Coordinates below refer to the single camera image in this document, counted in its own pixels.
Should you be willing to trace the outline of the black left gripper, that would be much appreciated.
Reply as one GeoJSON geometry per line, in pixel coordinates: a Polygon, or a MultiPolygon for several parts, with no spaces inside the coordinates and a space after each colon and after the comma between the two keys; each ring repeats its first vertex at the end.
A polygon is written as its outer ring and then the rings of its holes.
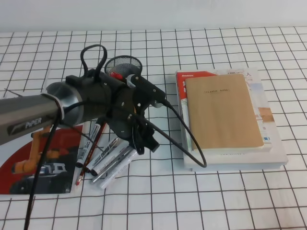
{"type": "Polygon", "coordinates": [[[108,84],[111,89],[111,109],[107,123],[121,139],[131,141],[139,155],[148,148],[155,152],[159,143],[154,139],[154,129],[145,122],[144,111],[150,104],[149,96],[139,87],[130,88],[121,81],[108,84]]]}

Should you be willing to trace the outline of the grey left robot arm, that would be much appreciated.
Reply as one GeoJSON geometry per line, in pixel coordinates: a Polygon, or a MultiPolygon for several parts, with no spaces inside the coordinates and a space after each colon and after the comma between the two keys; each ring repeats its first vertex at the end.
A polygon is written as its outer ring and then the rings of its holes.
{"type": "Polygon", "coordinates": [[[146,124],[144,110],[151,104],[141,90],[104,73],[95,80],[68,76],[47,87],[46,93],[0,101],[0,143],[5,144],[40,128],[60,122],[66,126],[102,118],[122,140],[143,154],[159,143],[146,124]]]}

